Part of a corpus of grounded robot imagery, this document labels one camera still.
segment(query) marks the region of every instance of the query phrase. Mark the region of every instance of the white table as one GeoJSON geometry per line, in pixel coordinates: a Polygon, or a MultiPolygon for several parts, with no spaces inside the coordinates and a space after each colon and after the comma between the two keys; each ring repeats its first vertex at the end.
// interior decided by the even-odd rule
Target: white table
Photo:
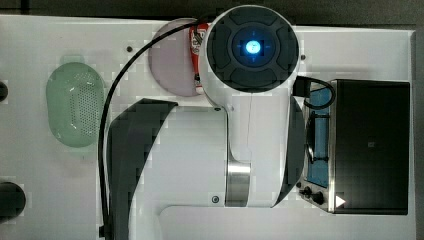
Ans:
{"type": "MultiPolygon", "coordinates": [[[[95,145],[71,149],[51,134],[47,79],[65,55],[82,55],[110,86],[120,68],[164,21],[0,16],[0,79],[9,86],[0,104],[0,180],[20,184],[23,216],[0,225],[0,239],[96,239],[101,224],[95,145]]],[[[301,71],[324,80],[353,78],[411,81],[411,31],[297,27],[301,71]]],[[[207,105],[202,97],[175,97],[152,78],[146,55],[121,82],[116,116],[142,97],[180,105],[207,105]]],[[[166,239],[415,239],[411,140],[407,216],[331,215],[292,192],[274,209],[166,209],[166,239]]]]}

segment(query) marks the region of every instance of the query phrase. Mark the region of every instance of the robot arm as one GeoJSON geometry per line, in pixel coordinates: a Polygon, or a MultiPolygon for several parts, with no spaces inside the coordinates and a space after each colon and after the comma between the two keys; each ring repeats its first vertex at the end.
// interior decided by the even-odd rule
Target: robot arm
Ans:
{"type": "MultiPolygon", "coordinates": [[[[220,15],[199,54],[205,93],[220,111],[142,100],[111,124],[114,239],[160,240],[158,217],[169,206],[273,207],[280,201],[290,190],[286,159],[293,152],[287,149],[290,118],[299,116],[291,104],[299,60],[296,35],[278,13],[242,6],[220,15]]],[[[296,161],[303,163],[303,118],[294,122],[301,136],[296,161]]]]}

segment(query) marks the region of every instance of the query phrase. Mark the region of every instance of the black cable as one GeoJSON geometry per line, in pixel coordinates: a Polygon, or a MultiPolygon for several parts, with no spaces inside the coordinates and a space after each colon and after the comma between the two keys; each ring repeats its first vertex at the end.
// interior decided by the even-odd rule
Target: black cable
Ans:
{"type": "Polygon", "coordinates": [[[198,24],[201,24],[202,20],[199,18],[198,20],[187,23],[184,25],[181,25],[177,28],[174,28],[172,30],[169,30],[168,32],[160,35],[159,37],[153,39],[148,44],[146,44],[144,47],[142,47],[128,62],[125,64],[125,66],[122,68],[122,70],[119,72],[118,76],[116,76],[115,80],[112,83],[112,86],[109,89],[109,92],[107,94],[105,104],[103,105],[103,112],[102,112],[102,118],[100,120],[100,129],[99,129],[99,142],[97,145],[97,155],[98,155],[98,167],[99,167],[99,178],[100,178],[100,195],[101,195],[101,203],[102,203],[102,215],[103,215],[103,235],[106,240],[110,239],[112,236],[112,229],[110,226],[110,216],[109,216],[109,209],[107,204],[107,194],[106,194],[106,179],[105,179],[105,168],[104,168],[104,160],[103,160],[103,149],[104,149],[104,134],[105,134],[105,127],[106,127],[106,119],[108,115],[108,110],[110,106],[110,102],[112,100],[113,93],[115,92],[116,87],[118,86],[118,83],[121,81],[121,78],[124,76],[124,74],[127,72],[127,70],[130,68],[130,66],[143,54],[147,49],[151,48],[154,44],[161,41],[162,39],[179,32],[183,29],[197,26],[198,24]]]}
{"type": "Polygon", "coordinates": [[[308,84],[306,84],[306,85],[308,86],[308,88],[310,87],[310,83],[314,82],[314,83],[318,83],[320,85],[323,85],[325,88],[328,88],[328,90],[331,91],[331,98],[326,104],[323,104],[323,105],[320,105],[320,106],[315,106],[315,105],[312,105],[305,100],[304,104],[308,108],[314,109],[314,110],[325,109],[325,108],[328,108],[329,106],[331,106],[331,104],[333,104],[334,100],[336,100],[336,90],[334,90],[333,86],[331,86],[331,84],[329,84],[328,82],[318,80],[318,79],[315,79],[315,78],[304,77],[304,76],[297,76],[296,81],[298,81],[298,80],[307,81],[308,84]]]}
{"type": "MultiPolygon", "coordinates": [[[[217,12],[209,12],[209,13],[206,13],[206,14],[203,14],[202,16],[200,16],[198,21],[207,20],[207,22],[210,22],[209,20],[210,20],[211,17],[215,18],[218,15],[219,14],[217,12]]],[[[196,41],[199,44],[202,44],[203,38],[202,38],[202,36],[200,36],[199,32],[197,31],[197,27],[198,27],[198,25],[194,26],[193,35],[194,35],[194,38],[196,39],[196,41]]]]}

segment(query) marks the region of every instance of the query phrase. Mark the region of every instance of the screw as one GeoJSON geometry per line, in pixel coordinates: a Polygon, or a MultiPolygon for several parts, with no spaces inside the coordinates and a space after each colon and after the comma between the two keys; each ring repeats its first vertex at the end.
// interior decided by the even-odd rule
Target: screw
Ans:
{"type": "Polygon", "coordinates": [[[213,203],[218,203],[219,202],[219,197],[218,196],[213,196],[212,197],[212,202],[213,203]]]}

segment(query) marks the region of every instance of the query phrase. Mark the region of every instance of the black connector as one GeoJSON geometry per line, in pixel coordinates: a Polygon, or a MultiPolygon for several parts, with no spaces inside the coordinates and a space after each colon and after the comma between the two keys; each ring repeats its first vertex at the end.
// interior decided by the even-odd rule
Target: black connector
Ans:
{"type": "Polygon", "coordinates": [[[293,96],[309,98],[311,96],[311,81],[306,77],[297,76],[293,85],[293,96]]]}

